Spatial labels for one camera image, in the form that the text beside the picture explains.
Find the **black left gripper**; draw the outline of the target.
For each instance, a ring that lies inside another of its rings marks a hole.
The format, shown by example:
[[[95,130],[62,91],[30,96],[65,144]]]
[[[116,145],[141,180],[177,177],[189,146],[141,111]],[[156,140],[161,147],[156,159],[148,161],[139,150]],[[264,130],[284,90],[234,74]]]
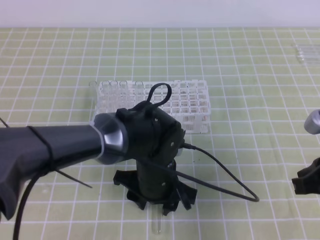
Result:
[[[121,108],[116,117],[124,124],[128,148],[125,159],[136,160],[136,170],[117,170],[116,186],[127,189],[126,197],[144,210],[147,200],[163,200],[162,215],[175,212],[182,203],[185,210],[195,204],[197,190],[176,179],[173,184],[168,172],[151,166],[167,167],[175,158],[185,131],[172,116],[152,104],[141,102],[132,109]]]

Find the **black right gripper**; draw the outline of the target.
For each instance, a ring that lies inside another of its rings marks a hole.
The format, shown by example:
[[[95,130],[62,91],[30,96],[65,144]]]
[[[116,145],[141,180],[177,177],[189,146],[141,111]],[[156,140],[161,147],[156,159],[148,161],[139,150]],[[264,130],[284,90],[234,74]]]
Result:
[[[296,195],[320,194],[320,158],[297,172],[292,184]]]

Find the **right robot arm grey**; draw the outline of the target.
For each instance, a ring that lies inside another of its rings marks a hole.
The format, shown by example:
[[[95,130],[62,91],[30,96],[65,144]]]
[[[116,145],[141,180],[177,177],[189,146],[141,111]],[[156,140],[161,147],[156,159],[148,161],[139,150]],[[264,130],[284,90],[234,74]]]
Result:
[[[320,134],[320,110],[310,113],[304,122],[304,129],[312,135]],[[311,165],[297,172],[292,184],[296,195],[320,194],[320,158],[316,158]]]

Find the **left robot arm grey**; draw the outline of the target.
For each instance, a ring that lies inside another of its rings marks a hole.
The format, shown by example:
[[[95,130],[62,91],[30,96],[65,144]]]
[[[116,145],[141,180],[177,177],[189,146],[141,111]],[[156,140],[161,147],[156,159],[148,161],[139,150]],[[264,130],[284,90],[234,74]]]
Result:
[[[131,109],[96,115],[93,124],[10,127],[0,130],[0,210],[11,219],[23,184],[80,162],[113,165],[130,159],[136,170],[118,170],[116,185],[140,209],[161,204],[167,215],[183,204],[190,209],[197,191],[179,181],[175,157],[185,131],[158,104],[143,101]]]

